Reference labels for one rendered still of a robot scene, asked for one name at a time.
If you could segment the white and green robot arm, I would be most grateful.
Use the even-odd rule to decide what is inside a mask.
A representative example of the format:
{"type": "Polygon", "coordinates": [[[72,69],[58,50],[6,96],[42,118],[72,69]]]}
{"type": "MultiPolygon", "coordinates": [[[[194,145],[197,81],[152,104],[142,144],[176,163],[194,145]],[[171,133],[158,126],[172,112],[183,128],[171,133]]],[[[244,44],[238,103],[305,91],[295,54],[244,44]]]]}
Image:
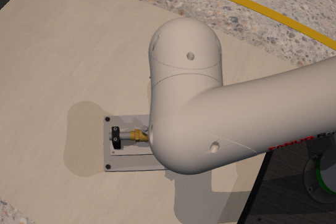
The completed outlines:
{"type": "Polygon", "coordinates": [[[224,86],[220,41],[191,17],[161,25],[148,56],[148,141],[165,168],[196,175],[330,136],[332,146],[307,161],[302,181],[313,201],[336,201],[336,56],[224,86]]]}

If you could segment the brass ball valve with red handle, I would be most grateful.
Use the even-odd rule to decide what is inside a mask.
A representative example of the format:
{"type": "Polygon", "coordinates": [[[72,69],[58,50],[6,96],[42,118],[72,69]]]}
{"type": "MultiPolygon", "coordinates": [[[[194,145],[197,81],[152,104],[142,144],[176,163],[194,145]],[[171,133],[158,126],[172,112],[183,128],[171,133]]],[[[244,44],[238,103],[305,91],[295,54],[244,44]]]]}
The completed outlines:
{"type": "Polygon", "coordinates": [[[153,155],[149,147],[146,125],[139,129],[123,128],[119,130],[119,127],[112,127],[109,140],[111,142],[111,156],[153,155]]]}

